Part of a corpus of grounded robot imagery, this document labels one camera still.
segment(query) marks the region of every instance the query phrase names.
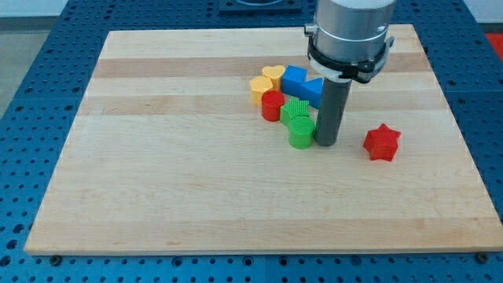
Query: blue table surface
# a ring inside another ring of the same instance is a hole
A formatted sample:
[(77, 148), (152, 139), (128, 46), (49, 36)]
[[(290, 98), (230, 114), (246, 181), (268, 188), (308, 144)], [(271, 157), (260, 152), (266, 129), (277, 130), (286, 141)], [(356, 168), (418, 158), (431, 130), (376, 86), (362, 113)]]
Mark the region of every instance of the blue table surface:
[[(71, 257), (23, 252), (111, 30), (311, 22), (302, 10), (219, 13), (218, 1), (69, 1), (0, 122), (1, 282), (503, 282), (503, 253)], [(413, 24), (494, 205), (503, 216), (503, 65), (461, 0), (398, 0)]]

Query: wooden cutting board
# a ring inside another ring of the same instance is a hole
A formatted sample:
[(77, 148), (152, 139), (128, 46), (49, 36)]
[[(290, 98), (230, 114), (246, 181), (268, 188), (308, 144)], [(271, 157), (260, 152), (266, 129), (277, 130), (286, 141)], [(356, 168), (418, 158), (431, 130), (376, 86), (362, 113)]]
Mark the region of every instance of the wooden cutting board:
[[(298, 150), (250, 102), (249, 80), (266, 65), (307, 67), (302, 28), (110, 32), (25, 250), (502, 250), (500, 220), (413, 27), (389, 34), (387, 66), (353, 84), (337, 144)], [(362, 147), (381, 123), (402, 132), (391, 163)]]

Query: blue cube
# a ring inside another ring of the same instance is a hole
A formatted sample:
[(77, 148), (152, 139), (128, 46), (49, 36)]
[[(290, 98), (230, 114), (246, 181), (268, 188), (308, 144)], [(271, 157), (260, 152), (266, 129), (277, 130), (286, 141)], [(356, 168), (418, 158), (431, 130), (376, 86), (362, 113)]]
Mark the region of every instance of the blue cube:
[(281, 79), (281, 92), (298, 97), (300, 85), (306, 81), (307, 70), (289, 65)]
[(322, 90), (323, 78), (310, 80), (300, 85), (299, 99), (307, 100), (311, 107), (319, 109)]

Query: yellow block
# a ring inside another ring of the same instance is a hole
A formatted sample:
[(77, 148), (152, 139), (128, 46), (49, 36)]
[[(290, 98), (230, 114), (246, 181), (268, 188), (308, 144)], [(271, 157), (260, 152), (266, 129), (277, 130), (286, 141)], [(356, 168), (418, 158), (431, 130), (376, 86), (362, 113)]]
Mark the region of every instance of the yellow block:
[(263, 94), (273, 89), (273, 82), (265, 77), (258, 76), (250, 81), (251, 87), (251, 102), (254, 105), (262, 106), (262, 96)]
[(262, 75), (269, 78), (273, 82), (273, 88), (279, 91), (281, 91), (281, 78), (284, 73), (285, 67), (283, 65), (262, 68)]

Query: green block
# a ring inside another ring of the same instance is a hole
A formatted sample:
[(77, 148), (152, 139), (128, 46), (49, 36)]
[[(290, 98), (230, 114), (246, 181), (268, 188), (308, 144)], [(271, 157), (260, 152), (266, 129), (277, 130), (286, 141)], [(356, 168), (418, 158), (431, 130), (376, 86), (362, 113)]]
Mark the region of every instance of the green block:
[(290, 99), (285, 105), (281, 106), (280, 122), (285, 126), (290, 124), (290, 121), (297, 116), (309, 117), (309, 101), (300, 101), (296, 98)]
[(307, 149), (313, 143), (314, 122), (305, 116), (297, 116), (292, 119), (289, 129), (288, 141), (296, 149)]

